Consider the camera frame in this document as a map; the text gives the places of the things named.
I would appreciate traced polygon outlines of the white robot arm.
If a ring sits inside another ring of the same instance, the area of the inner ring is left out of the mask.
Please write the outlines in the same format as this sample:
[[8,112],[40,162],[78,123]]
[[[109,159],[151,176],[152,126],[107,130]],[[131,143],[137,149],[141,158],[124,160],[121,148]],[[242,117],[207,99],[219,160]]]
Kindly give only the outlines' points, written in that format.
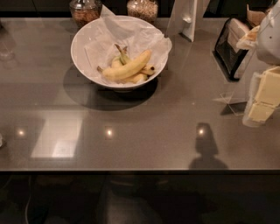
[[268,64],[262,73],[253,73],[242,123],[260,127],[280,105],[280,2],[277,1],[260,24],[256,35],[256,56]]

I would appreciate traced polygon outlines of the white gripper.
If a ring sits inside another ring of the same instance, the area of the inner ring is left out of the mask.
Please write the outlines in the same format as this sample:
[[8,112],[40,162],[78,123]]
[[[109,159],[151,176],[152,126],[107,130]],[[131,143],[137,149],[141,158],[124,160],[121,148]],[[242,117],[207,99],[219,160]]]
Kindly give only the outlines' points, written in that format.
[[279,106],[280,66],[274,66],[262,73],[254,72],[242,123],[248,127],[260,127]]

